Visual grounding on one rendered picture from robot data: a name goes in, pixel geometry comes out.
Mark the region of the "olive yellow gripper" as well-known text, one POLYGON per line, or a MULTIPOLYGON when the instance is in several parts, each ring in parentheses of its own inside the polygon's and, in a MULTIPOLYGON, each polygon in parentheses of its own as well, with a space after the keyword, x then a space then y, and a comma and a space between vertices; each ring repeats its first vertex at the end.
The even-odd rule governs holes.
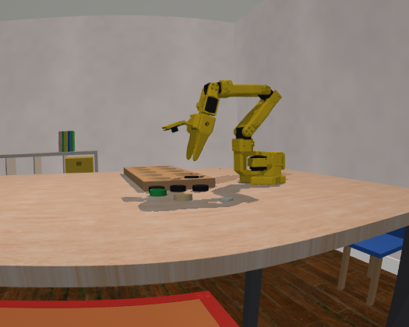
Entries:
POLYGON ((190 126, 187 126, 187 132, 190 133, 190 137, 189 137, 189 143, 187 147, 186 158, 187 160, 190 160, 192 157, 194 161, 197 161, 208 137, 213 132, 213 127, 214 127, 216 118, 209 116, 208 114, 200 114, 200 113, 191 114, 190 117, 191 118, 189 119, 188 122, 187 121, 177 121, 173 124, 162 127, 162 129, 165 129, 164 131, 171 129, 173 133, 173 132, 178 131, 178 126, 190 125, 190 126))

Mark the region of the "green disc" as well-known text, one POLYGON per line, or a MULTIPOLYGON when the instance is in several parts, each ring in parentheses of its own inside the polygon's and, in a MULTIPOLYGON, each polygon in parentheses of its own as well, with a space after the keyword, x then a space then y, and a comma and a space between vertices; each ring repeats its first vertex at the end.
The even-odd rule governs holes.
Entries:
POLYGON ((167 195, 167 189, 162 189, 162 188, 155 188, 155 189, 150 189, 150 196, 166 196, 167 195))

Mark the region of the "beige disc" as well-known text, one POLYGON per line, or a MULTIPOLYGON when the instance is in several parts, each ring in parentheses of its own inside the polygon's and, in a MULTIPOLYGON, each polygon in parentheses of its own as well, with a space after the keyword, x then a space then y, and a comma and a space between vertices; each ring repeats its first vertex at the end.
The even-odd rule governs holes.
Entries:
POLYGON ((192 193, 189 192, 174 193, 174 200, 179 202, 191 201, 192 193))

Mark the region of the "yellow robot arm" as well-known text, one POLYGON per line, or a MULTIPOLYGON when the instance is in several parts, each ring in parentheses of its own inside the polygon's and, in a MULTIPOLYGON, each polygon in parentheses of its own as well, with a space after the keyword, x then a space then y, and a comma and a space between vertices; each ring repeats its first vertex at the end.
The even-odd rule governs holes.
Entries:
POLYGON ((240 181, 250 182, 251 185, 285 183, 286 177, 281 175, 283 153, 253 151, 255 141, 250 137, 272 111, 281 95, 276 90, 272 91, 268 85, 235 85, 231 80, 220 80, 203 87, 201 100, 196 105, 197 110, 200 114, 216 116, 219 98, 228 97, 261 98, 234 129, 234 171, 240 175, 240 181), (248 167, 251 170, 247 169, 248 156, 248 167))

